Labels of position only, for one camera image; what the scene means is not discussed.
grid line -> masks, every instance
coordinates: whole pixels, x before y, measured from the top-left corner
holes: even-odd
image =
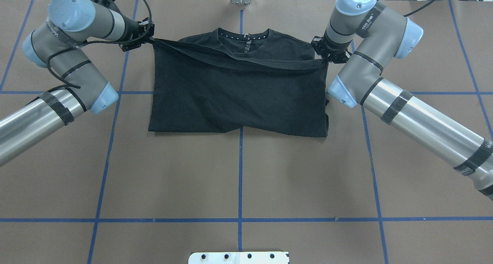
[[[21,40],[22,33],[24,32],[24,27],[26,26],[26,22],[28,21],[28,17],[30,14],[30,11],[32,9],[32,5],[34,4],[34,0],[31,0],[28,10],[26,12],[26,16],[24,17],[24,21],[22,22],[21,29],[19,30],[19,35],[17,35],[17,40],[15,40],[14,48],[12,49],[12,53],[10,54],[10,58],[7,63],[7,67],[5,68],[5,73],[3,73],[2,77],[2,82],[0,82],[0,92],[3,89],[3,85],[5,84],[5,81],[7,80],[7,75],[8,71],[10,69],[10,65],[12,64],[12,61],[14,60],[15,52],[17,50],[17,46],[19,45],[19,41]]]
[[[135,17],[137,15],[137,6],[139,6],[139,0],[135,0],[135,5],[134,5],[134,15],[132,16],[132,19],[135,20]],[[123,71],[122,71],[122,77],[120,80],[120,86],[118,88],[118,101],[116,101],[116,109],[115,109],[115,115],[113,117],[113,124],[111,126],[111,134],[109,136],[109,145],[108,145],[108,151],[106,154],[106,162],[104,164],[104,172],[102,174],[102,181],[101,181],[101,189],[99,192],[99,199],[97,201],[97,209],[96,209],[96,218],[94,220],[94,228],[93,228],[93,234],[91,237],[91,245],[89,247],[89,254],[87,257],[87,264],[91,264],[92,262],[92,256],[93,256],[93,251],[94,251],[94,246],[96,243],[96,236],[97,236],[97,226],[99,225],[99,220],[100,220],[100,214],[101,214],[101,206],[102,206],[102,198],[104,196],[104,187],[106,186],[106,176],[108,175],[108,168],[109,168],[109,157],[111,154],[111,150],[113,148],[113,140],[115,136],[115,127],[116,127],[116,120],[118,117],[118,112],[120,110],[120,102],[121,102],[121,94],[123,92],[123,83],[125,82],[125,74],[127,72],[127,64],[128,64],[128,56],[130,52],[125,52],[125,61],[123,63]]]
[[[19,35],[17,37],[17,41],[14,45],[14,49],[12,50],[12,54],[10,56],[9,62],[7,64],[7,68],[5,70],[5,73],[2,78],[2,82],[0,83],[0,94],[40,94],[42,91],[3,91],[3,85],[5,84],[5,80],[7,78],[8,70],[10,68],[11,62],[14,58],[15,52],[17,50],[21,35],[23,33],[23,29],[25,27],[26,21],[28,19],[28,16],[30,14],[32,5],[33,5],[34,0],[31,0],[30,6],[28,8],[28,11],[26,13],[26,16],[24,18],[22,27],[20,29]],[[134,7],[134,19],[137,13],[137,5],[138,5],[138,0],[135,2],[135,7]],[[458,41],[459,44],[461,45],[461,49],[463,51],[463,55],[468,67],[468,70],[470,72],[471,79],[473,81],[473,85],[475,87],[475,92],[413,92],[414,94],[419,94],[419,95],[477,95],[483,115],[486,120],[486,124],[488,126],[488,130],[490,131],[490,135],[493,138],[493,132],[491,130],[491,125],[488,120],[488,116],[486,114],[486,110],[483,105],[483,101],[481,99],[481,95],[492,95],[493,92],[479,92],[479,88],[476,84],[476,80],[474,78],[474,74],[472,71],[472,68],[470,66],[470,62],[467,56],[467,53],[465,51],[465,48],[463,46],[463,42],[459,33],[458,25],[456,23],[456,18],[454,15],[454,9],[453,5],[451,4],[451,0],[449,0],[449,7],[451,10],[451,15],[453,18],[456,34],[458,36]],[[243,34],[243,9],[240,11],[240,34]],[[352,50],[354,52],[354,42],[352,42]],[[383,222],[433,222],[433,221],[493,221],[493,216],[456,216],[456,217],[382,217],[381,214],[381,208],[380,208],[380,201],[379,201],[379,195],[378,195],[378,190],[377,190],[377,180],[375,176],[375,168],[373,164],[373,157],[372,157],[372,150],[371,150],[371,144],[369,140],[369,133],[368,133],[368,127],[367,127],[367,122],[366,122],[366,114],[365,110],[363,107],[361,107],[362,111],[362,117],[363,117],[363,124],[365,127],[365,135],[366,135],[366,141],[367,141],[367,148],[370,156],[370,162],[371,162],[371,167],[372,167],[372,176],[373,176],[373,184],[374,184],[374,192],[375,192],[375,200],[376,200],[376,206],[377,206],[377,216],[378,217],[347,217],[347,218],[337,218],[337,217],[330,217],[330,218],[243,218],[243,128],[240,129],[240,144],[239,144],[239,190],[238,190],[238,218],[192,218],[192,219],[161,219],[161,218],[136,218],[136,219],[101,219],[100,218],[100,213],[101,213],[101,206],[102,206],[102,198],[104,194],[104,185],[106,184],[106,175],[107,175],[107,170],[109,167],[109,157],[111,154],[111,148],[112,148],[112,143],[113,143],[113,138],[114,138],[114,130],[116,127],[116,119],[119,111],[119,106],[120,106],[120,101],[121,101],[121,95],[123,94],[153,94],[153,91],[123,91],[123,83],[125,80],[125,72],[126,72],[126,66],[128,62],[128,56],[129,52],[126,52],[125,55],[125,63],[123,66],[123,71],[122,71],[122,78],[120,82],[120,88],[118,91],[118,94],[120,95],[117,104],[116,104],[116,111],[113,119],[113,124],[112,124],[112,130],[111,130],[111,136],[109,140],[109,148],[106,156],[106,163],[105,163],[105,168],[104,168],[104,174],[103,174],[103,179],[102,179],[102,186],[100,190],[100,197],[98,200],[98,205],[97,205],[97,211],[96,211],[96,217],[94,219],[90,218],[0,218],[0,222],[93,222],[94,223],[94,229],[93,229],[93,236],[91,238],[91,247],[88,255],[88,264],[91,263],[92,261],[92,253],[94,250],[95,246],[95,239],[97,235],[97,226],[99,223],[193,223],[193,222],[237,222],[238,223],[238,249],[239,251],[242,250],[242,243],[241,243],[241,235],[242,235],[242,223],[243,222],[379,222],[380,226],[380,232],[381,232],[381,238],[382,238],[382,249],[384,250],[384,259],[385,263],[388,264],[388,256],[387,256],[387,247],[386,247],[386,241],[385,241],[385,236],[384,236],[384,227],[383,227]]]
[[[98,223],[175,223],[238,222],[238,218],[100,218]],[[90,218],[0,218],[0,222],[95,222]],[[437,222],[437,221],[493,221],[493,216],[449,217],[330,217],[330,218],[241,218],[242,222]]]
[[[0,94],[42,94],[44,91],[0,91]],[[436,91],[410,91],[415,95],[493,95],[493,92],[436,92]],[[153,91],[122,91],[122,95],[152,95]]]
[[[240,34],[243,34],[243,10],[240,10]],[[240,128],[238,150],[238,251],[243,251],[243,127]]]
[[[452,5],[452,0],[449,0],[450,14],[452,16],[452,21],[454,22],[454,27],[456,30],[457,38],[459,41],[459,45],[461,45],[461,50],[464,55],[465,63],[467,65],[467,69],[469,70],[469,74],[471,76],[472,84],[474,85],[474,90],[476,91],[476,95],[478,96],[479,105],[481,106],[481,111],[483,112],[483,116],[485,118],[486,126],[488,127],[488,131],[490,132],[490,140],[493,139],[493,130],[491,130],[490,120],[488,119],[488,115],[486,113],[485,105],[483,104],[483,100],[481,99],[481,94],[479,94],[478,84],[476,83],[476,78],[474,77],[474,73],[472,72],[471,64],[469,62],[469,57],[467,57],[467,52],[464,48],[464,43],[462,42],[461,33],[459,32],[459,27],[457,26],[456,15],[454,13],[454,6]]]
[[[354,40],[351,40],[351,48],[352,48],[352,52],[354,53],[356,51],[354,47]],[[385,264],[389,264],[389,255],[387,253],[387,242],[385,240],[384,222],[382,221],[382,211],[380,208],[380,196],[378,195],[377,176],[375,175],[375,165],[373,164],[373,153],[370,143],[370,134],[368,132],[368,123],[366,122],[366,113],[363,106],[361,106],[361,115],[363,118],[363,126],[365,129],[366,148],[368,149],[368,155],[370,156],[370,166],[371,166],[371,173],[373,178],[373,192],[375,195],[375,204],[377,207],[378,226],[380,229],[380,239],[382,240],[382,251],[384,254],[384,262]]]

metal plate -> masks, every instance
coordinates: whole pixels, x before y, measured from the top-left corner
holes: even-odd
[[[192,253],[188,264],[289,264],[289,252]]]

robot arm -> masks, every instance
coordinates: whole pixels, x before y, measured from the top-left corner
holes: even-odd
[[[355,34],[364,40],[347,60]],[[331,96],[350,108],[361,104],[493,200],[493,143],[381,77],[389,61],[408,55],[422,35],[421,27],[376,0],[337,0],[324,37],[315,37],[312,45],[328,61],[347,61],[329,87]]]
[[[118,93],[81,47],[95,37],[118,43],[123,51],[153,41],[153,23],[124,15],[114,0],[51,0],[45,23],[23,42],[23,51],[40,67],[52,67],[65,85],[44,92],[0,120],[0,166],[87,110],[100,113]]]

black t-shirt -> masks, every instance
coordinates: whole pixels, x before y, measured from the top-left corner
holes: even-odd
[[[153,47],[149,131],[227,132],[248,126],[327,136],[327,66],[314,59],[309,43],[271,29],[243,35],[219,28],[180,42],[157,39]]]
[[[236,34],[218,28],[213,32],[180,40],[221,50],[236,57],[277,60],[313,60],[315,51],[303,42],[272,29],[258,34]]]

blue joint cap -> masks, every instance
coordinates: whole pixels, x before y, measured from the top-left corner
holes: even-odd
[[[46,63],[39,59],[39,56],[37,56],[34,48],[32,47],[31,36],[32,33],[29,34],[26,40],[24,40],[24,42],[22,43],[22,51],[24,52],[24,55],[27,57],[27,59],[34,62],[34,64],[41,68],[46,68]]]
[[[339,75],[336,76],[334,81],[329,86],[329,95],[333,96],[349,108],[353,108],[357,104],[356,100],[347,90],[342,80],[340,80]]]
[[[92,24],[96,9],[90,0],[51,0],[48,14],[60,29],[79,32]]]
[[[348,16],[364,14],[373,8],[377,0],[336,0],[336,9]]]
[[[94,102],[90,110],[94,114],[99,114],[101,113],[101,111],[108,108],[108,106],[115,103],[117,100],[118,100],[118,93],[115,91],[115,89],[113,89],[111,84],[108,82],[108,84],[106,84],[106,87],[104,87],[101,94]]]
[[[421,37],[423,37],[423,29],[421,26],[415,24],[412,20],[407,18],[406,30],[404,31],[401,45],[399,46],[399,50],[397,50],[394,57],[399,59],[406,57],[418,44]]]

